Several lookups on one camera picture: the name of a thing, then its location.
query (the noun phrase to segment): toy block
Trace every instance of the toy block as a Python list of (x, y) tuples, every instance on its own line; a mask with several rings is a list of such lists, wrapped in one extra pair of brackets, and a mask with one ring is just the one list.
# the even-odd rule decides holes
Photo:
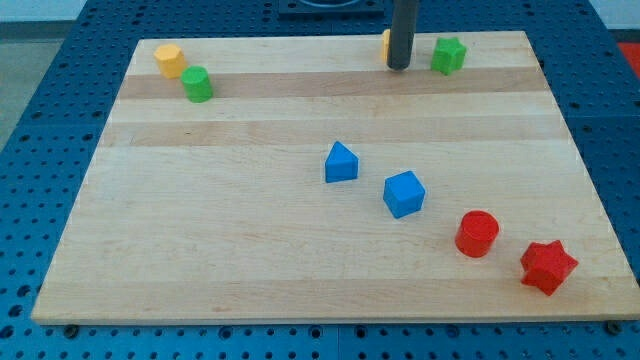
[(180, 76), (187, 99), (194, 103), (205, 102), (213, 97), (209, 73), (202, 66), (190, 66)]
[(457, 37), (439, 38), (431, 58), (431, 70), (450, 75), (455, 70), (462, 69), (467, 48)]
[(382, 32), (382, 49), (380, 51), (380, 59), (387, 64), (389, 58), (389, 39), (391, 38), (391, 29)]
[(521, 282), (537, 287), (547, 296), (553, 295), (578, 266), (578, 261), (564, 251), (560, 240), (547, 245), (531, 243), (520, 263), (525, 270)]
[(328, 183), (358, 178), (358, 157), (341, 142), (336, 141), (324, 163)]
[(187, 68), (187, 61), (184, 58), (182, 49), (175, 44), (158, 46), (153, 53), (156, 63), (162, 76), (167, 79), (176, 79)]
[(462, 217), (456, 246), (463, 254), (479, 258), (485, 256), (500, 232), (498, 220), (485, 211), (469, 211)]
[(426, 194), (413, 171), (406, 171), (385, 179), (382, 199), (398, 219), (422, 209)]

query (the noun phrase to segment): blue block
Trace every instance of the blue block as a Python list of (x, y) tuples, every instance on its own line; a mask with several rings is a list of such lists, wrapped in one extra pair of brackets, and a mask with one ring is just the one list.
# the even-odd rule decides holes
[(426, 193), (413, 171), (407, 171), (385, 179), (382, 198), (398, 219), (419, 211)]
[(324, 163), (324, 174), (328, 183), (357, 179), (358, 157), (336, 141)]

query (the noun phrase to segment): green star block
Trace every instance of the green star block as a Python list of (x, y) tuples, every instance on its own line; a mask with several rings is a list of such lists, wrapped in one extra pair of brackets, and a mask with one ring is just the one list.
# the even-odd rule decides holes
[(439, 38), (436, 42), (436, 49), (433, 51), (433, 58), (431, 58), (431, 70), (450, 75), (455, 70), (462, 69), (466, 54), (467, 48), (460, 43), (457, 37)]

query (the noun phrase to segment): wood grain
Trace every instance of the wood grain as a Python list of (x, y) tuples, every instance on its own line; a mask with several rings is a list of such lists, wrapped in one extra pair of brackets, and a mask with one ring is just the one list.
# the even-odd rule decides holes
[[(521, 32), (461, 33), (465, 68), (388, 72), (376, 36), (144, 40), (136, 49), (32, 317), (42, 324), (628, 319), (640, 291)], [(191, 104), (150, 57), (175, 41), (217, 97)], [(296, 54), (296, 61), (283, 63)], [(330, 145), (360, 157), (326, 184)], [(384, 179), (416, 172), (393, 219)], [(501, 233), (459, 253), (464, 213)], [(531, 241), (580, 261), (552, 296), (521, 285)]]

